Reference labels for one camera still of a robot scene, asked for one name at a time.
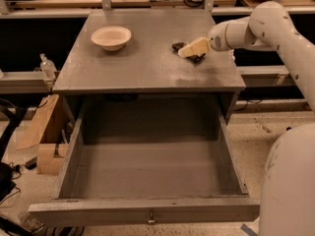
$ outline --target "floor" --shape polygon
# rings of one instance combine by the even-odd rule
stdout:
[[[275,140],[288,128],[315,121],[314,113],[307,110],[306,106],[307,104],[303,100],[237,102],[227,128],[239,169],[252,198],[260,199],[265,161]],[[23,151],[16,150],[16,144],[30,121],[31,117],[29,116],[16,129],[2,159],[3,162],[13,162],[15,165],[23,164],[36,155],[36,147]],[[6,125],[7,122],[2,119],[0,132]],[[28,210],[30,204],[49,202],[56,179],[54,176],[38,175],[35,169],[27,170],[23,167],[21,177],[15,180],[21,192],[0,205],[0,215],[16,223],[21,223],[21,215]],[[83,235],[254,236],[257,235],[258,231],[259,218],[251,222],[233,223],[86,227]]]

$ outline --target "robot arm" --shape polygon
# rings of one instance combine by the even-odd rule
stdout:
[[[178,51],[179,56],[235,48],[277,51],[296,85],[315,111],[315,46],[294,27],[285,8],[276,2],[257,6],[249,17],[214,26]]]

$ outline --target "drawer handle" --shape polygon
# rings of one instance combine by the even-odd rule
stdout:
[[[150,218],[147,222],[149,225],[155,225],[157,222],[155,221],[155,216],[153,212],[150,212]]]

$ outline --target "white bowl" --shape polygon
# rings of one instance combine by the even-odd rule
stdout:
[[[92,42],[107,51],[120,50],[130,40],[131,32],[122,27],[106,27],[92,34]]]

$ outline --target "plastic bottle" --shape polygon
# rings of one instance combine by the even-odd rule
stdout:
[[[40,59],[41,59],[41,63],[40,63],[40,69],[42,71],[42,73],[44,74],[44,76],[47,79],[55,79],[55,72],[57,71],[55,64],[46,58],[45,54],[40,54]]]

